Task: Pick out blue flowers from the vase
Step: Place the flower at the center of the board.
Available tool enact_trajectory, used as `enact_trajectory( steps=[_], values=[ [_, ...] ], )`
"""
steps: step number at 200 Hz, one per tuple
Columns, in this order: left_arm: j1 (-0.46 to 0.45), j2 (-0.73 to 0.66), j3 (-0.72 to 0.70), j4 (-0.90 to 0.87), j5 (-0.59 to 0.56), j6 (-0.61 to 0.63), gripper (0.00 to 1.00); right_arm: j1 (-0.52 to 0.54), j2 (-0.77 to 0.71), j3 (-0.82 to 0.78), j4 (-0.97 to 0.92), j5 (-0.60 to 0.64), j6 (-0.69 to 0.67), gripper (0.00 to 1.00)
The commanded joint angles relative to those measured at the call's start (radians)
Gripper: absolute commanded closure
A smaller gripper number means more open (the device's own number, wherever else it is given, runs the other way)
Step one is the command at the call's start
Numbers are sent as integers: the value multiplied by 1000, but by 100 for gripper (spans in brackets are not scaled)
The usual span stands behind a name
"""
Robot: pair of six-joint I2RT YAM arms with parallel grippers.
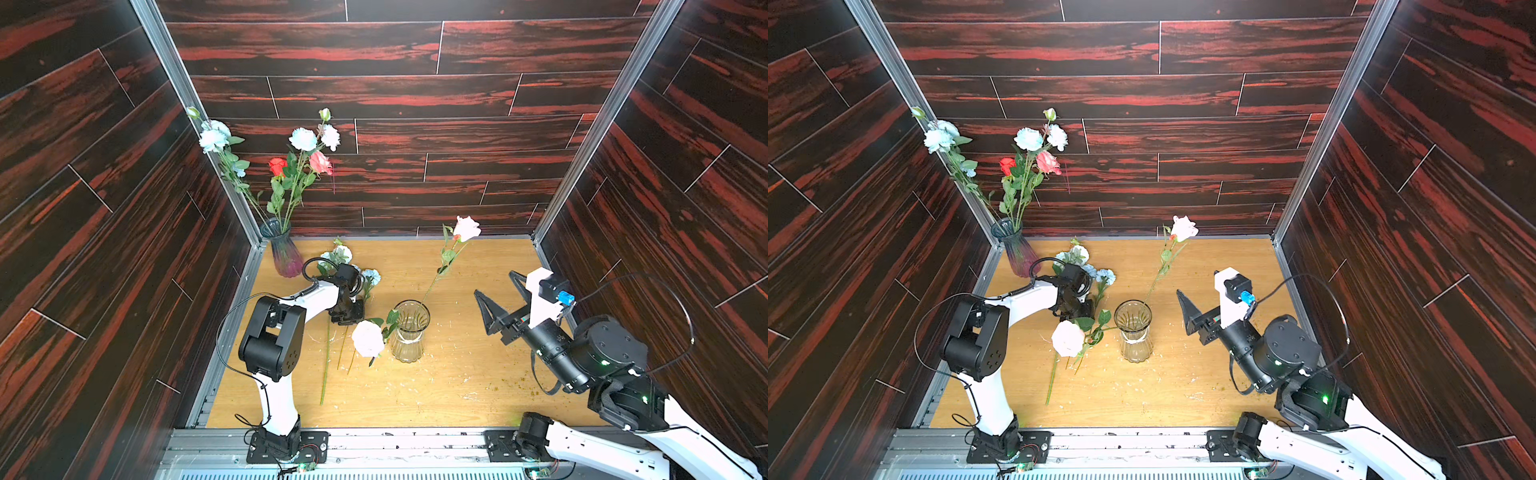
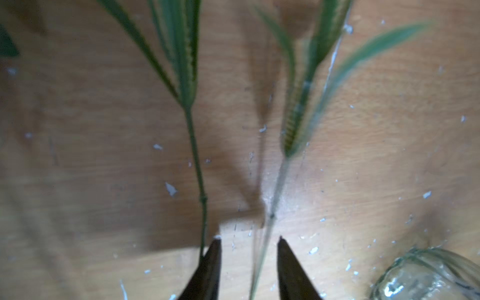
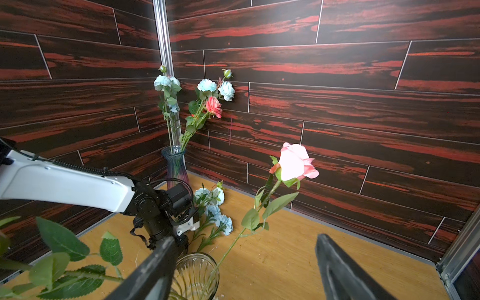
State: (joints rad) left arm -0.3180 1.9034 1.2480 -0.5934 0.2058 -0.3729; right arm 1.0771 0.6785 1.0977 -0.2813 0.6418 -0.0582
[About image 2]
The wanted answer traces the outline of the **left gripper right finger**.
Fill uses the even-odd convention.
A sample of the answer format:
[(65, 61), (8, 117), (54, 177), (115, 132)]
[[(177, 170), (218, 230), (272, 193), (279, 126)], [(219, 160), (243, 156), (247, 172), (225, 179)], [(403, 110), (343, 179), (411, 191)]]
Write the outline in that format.
[(281, 300), (322, 300), (287, 241), (277, 243), (277, 278)]

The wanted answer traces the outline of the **clear glass vase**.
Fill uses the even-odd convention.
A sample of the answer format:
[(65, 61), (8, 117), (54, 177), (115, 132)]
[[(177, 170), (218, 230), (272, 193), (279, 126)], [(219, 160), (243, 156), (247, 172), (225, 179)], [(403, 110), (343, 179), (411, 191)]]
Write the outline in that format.
[(372, 287), (371, 300), (478, 300), (480, 267), (441, 248), (412, 249)]

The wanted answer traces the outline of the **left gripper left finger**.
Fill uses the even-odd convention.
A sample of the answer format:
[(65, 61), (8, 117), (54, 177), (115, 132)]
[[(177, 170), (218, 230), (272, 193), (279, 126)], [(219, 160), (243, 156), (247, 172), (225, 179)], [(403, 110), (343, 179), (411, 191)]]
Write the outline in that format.
[(217, 300), (220, 289), (222, 240), (215, 237), (181, 293), (179, 300)]

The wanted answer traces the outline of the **light blue carnation stem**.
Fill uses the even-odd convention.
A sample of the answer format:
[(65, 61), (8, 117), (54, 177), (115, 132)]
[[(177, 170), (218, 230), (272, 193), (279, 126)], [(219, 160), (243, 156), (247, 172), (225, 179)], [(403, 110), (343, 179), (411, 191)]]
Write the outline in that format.
[(200, 41), (201, 1), (148, 1), (157, 38), (162, 51), (171, 65), (174, 79), (171, 79), (157, 60), (153, 50), (135, 22), (118, 1), (100, 1), (103, 8), (120, 24), (153, 70), (159, 76), (175, 101), (181, 106), (187, 125), (189, 142), (202, 209), (201, 242), (199, 262), (204, 257), (208, 223), (208, 196), (205, 191), (201, 170), (198, 143), (193, 122), (193, 105), (198, 88), (198, 51)]
[(405, 43), (429, 26), (427, 22), (417, 22), (395, 27), (373, 37), (345, 59), (337, 69), (329, 67), (321, 97), (318, 102), (312, 102), (311, 94), (315, 87), (316, 71), (325, 59), (329, 58), (332, 61), (336, 59), (338, 46), (345, 31), (352, 5), (352, 1), (323, 1), (321, 3), (314, 31), (307, 47), (306, 63), (302, 72), (297, 71), (293, 39), (274, 17), (261, 7), (255, 6), (257, 15), (272, 33), (286, 58), (287, 89), (280, 135), (283, 159), (266, 217), (265, 232), (261, 238), (262, 244), (252, 273), (249, 292), (252, 300), (255, 299), (258, 290), (291, 161), (305, 149), (320, 122), (321, 115), (335, 97), (336, 91), (360, 64)]

